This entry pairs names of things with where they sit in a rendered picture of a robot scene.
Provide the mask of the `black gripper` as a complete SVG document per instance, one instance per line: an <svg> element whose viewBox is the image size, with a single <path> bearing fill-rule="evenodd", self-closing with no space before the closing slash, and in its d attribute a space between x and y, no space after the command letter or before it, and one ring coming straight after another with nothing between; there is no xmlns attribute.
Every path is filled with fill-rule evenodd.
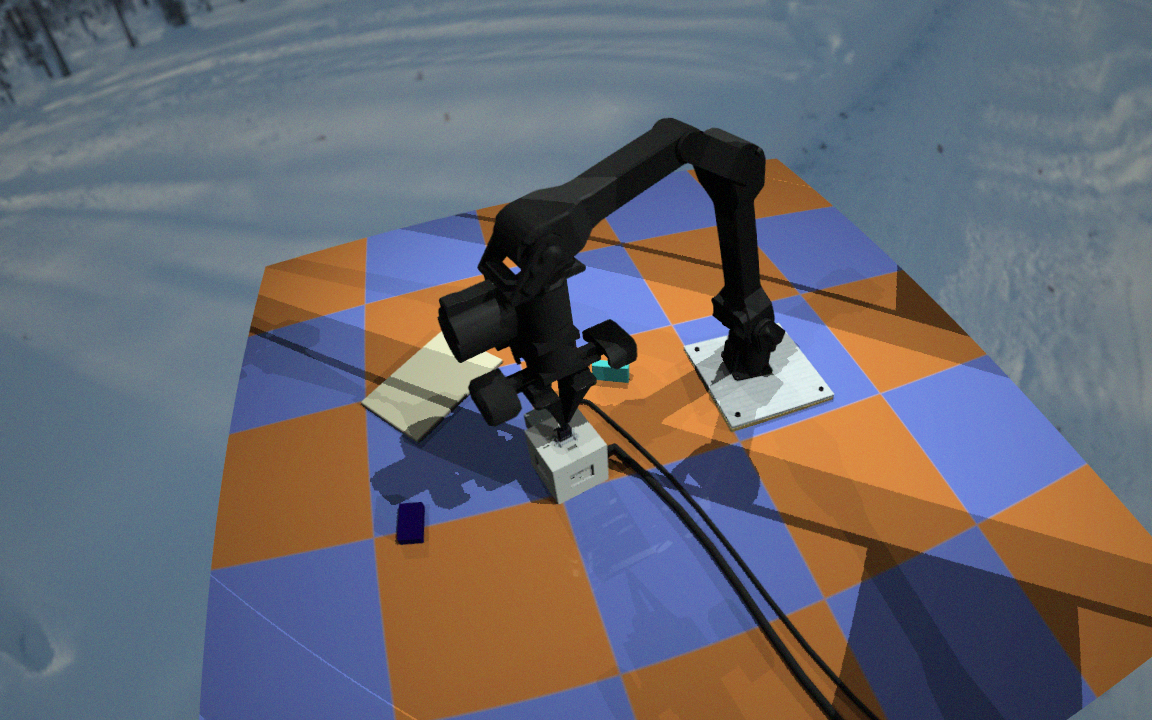
<svg viewBox="0 0 1152 720"><path fill-rule="evenodd" d="M497 367L472 379L468 386L488 427L498 427L518 416L522 407L517 395L521 392L535 410L547 409L563 427L564 420L570 423L582 397L596 384L591 364L602 361L602 355L614 369L637 361L634 338L612 319L582 331L582 340L588 344L579 348L576 346L579 329L573 325L573 316L561 331L550 334L530 334L518 325L517 331L526 367L507 377ZM556 381L559 396L552 389L552 382Z"/></svg>

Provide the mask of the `beige flat rectangular pad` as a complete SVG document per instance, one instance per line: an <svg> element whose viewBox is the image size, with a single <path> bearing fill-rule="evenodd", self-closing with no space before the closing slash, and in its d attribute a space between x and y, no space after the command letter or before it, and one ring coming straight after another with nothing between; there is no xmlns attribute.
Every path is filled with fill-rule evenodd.
<svg viewBox="0 0 1152 720"><path fill-rule="evenodd" d="M472 379L493 372L502 363L486 351L458 363L440 332L361 404L419 444L470 395Z"/></svg>

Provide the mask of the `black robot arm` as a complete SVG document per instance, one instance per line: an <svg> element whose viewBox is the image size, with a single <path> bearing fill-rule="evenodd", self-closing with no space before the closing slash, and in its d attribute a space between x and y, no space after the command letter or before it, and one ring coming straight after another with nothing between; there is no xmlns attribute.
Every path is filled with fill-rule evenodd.
<svg viewBox="0 0 1152 720"><path fill-rule="evenodd" d="M530 334L561 331L573 316L567 279L586 270L573 256L584 249L594 225L687 162L717 209L723 288L710 302L712 316L730 329L723 365L735 381L771 374L771 353L786 331L774 323L763 291L756 249L764 152L723 129L703 132L675 118L657 120L573 181L500 209L477 263L485 281L439 300L438 323L454 359L465 363L490 348L509 347L518 365L524 348L517 325ZM506 258L521 272L511 272Z"/></svg>

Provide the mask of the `teal rectangular block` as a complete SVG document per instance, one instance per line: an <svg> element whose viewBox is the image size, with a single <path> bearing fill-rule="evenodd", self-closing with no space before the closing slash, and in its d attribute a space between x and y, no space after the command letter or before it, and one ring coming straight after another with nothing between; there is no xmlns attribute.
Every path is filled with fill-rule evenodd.
<svg viewBox="0 0 1152 720"><path fill-rule="evenodd" d="M608 361L596 361L593 363L593 376L596 381L628 382L630 370L628 365L614 369L608 365Z"/></svg>

